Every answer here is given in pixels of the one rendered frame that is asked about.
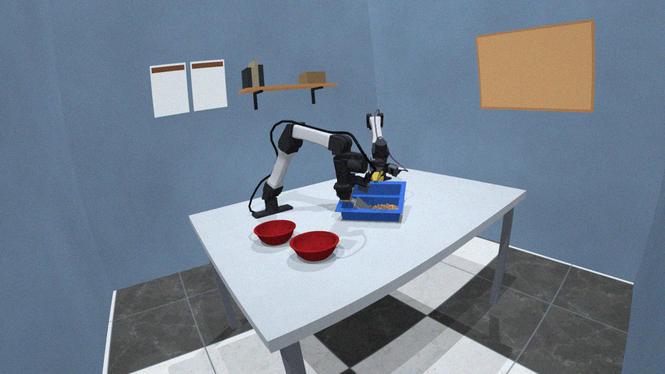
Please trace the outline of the red bowl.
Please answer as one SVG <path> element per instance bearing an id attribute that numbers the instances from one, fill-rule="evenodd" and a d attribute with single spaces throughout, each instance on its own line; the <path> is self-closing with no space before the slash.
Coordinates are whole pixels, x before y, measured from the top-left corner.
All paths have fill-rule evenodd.
<path id="1" fill-rule="evenodd" d="M 292 221 L 272 220 L 260 223 L 254 228 L 254 233 L 263 243 L 275 246 L 286 243 L 291 238 L 295 228 L 296 223 Z"/>
<path id="2" fill-rule="evenodd" d="M 333 253 L 338 243 L 339 237 L 334 233 L 311 231 L 293 237 L 289 244 L 299 257 L 307 261 L 321 261 Z"/>

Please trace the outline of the grey scoop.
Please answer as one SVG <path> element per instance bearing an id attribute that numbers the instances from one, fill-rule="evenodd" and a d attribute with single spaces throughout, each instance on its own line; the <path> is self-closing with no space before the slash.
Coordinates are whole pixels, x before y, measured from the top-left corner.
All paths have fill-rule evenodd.
<path id="1" fill-rule="evenodd" d="M 352 202 L 354 206 L 352 208 L 357 208 L 357 209 L 372 209 L 369 207 L 364 201 L 362 201 L 359 197 L 356 199 L 351 198 L 349 202 Z"/>

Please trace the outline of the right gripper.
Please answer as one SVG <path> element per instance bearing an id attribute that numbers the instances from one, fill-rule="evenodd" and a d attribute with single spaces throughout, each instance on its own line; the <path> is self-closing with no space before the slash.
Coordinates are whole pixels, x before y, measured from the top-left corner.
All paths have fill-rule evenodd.
<path id="1" fill-rule="evenodd" d="M 341 201 L 349 202 L 352 195 L 352 190 L 354 189 L 355 184 L 349 184 L 352 180 L 352 175 L 355 176 L 355 173 L 347 172 L 336 172 L 337 182 L 334 185 L 334 190 L 339 196 Z"/>

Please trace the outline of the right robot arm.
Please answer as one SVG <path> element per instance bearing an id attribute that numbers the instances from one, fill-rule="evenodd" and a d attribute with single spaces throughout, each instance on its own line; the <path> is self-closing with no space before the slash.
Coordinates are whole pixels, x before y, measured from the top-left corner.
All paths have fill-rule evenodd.
<path id="1" fill-rule="evenodd" d="M 292 131 L 292 134 L 291 134 Z M 281 194 L 283 189 L 283 181 L 289 164 L 302 146 L 302 140 L 319 144 L 329 151 L 332 151 L 334 156 L 334 166 L 336 172 L 357 172 L 365 173 L 364 178 L 360 176 L 352 176 L 349 184 L 358 184 L 358 189 L 364 193 L 368 192 L 370 182 L 368 162 L 364 159 L 361 152 L 351 152 L 352 139 L 343 134 L 330 134 L 325 131 L 310 128 L 308 126 L 289 124 L 286 125 L 283 133 L 278 140 L 278 157 L 276 158 L 275 167 L 267 182 L 264 183 L 262 200 L 264 201 L 265 209 L 252 213 L 256 219 L 263 218 L 264 216 L 275 215 L 281 211 L 293 210 L 293 206 L 289 204 L 281 205 L 278 207 L 277 199 L 275 197 Z M 293 150 L 292 150 L 293 149 Z"/>

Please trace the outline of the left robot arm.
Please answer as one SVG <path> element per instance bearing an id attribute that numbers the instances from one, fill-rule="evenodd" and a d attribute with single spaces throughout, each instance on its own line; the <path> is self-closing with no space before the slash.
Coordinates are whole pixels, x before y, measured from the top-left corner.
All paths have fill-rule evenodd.
<path id="1" fill-rule="evenodd" d="M 384 164 L 385 172 L 392 175 L 392 177 L 397 177 L 400 169 L 396 166 L 396 164 L 387 163 L 387 158 L 389 158 L 387 142 L 384 140 L 384 138 L 376 138 L 376 133 L 378 137 L 382 137 L 381 127 L 383 127 L 384 123 L 384 114 L 378 113 L 377 116 L 372 116 L 372 114 L 367 114 L 366 121 L 367 120 L 368 120 L 368 128 L 370 130 L 370 134 L 372 135 L 372 154 L 370 160 L 373 158 L 383 159 L 386 163 Z"/>

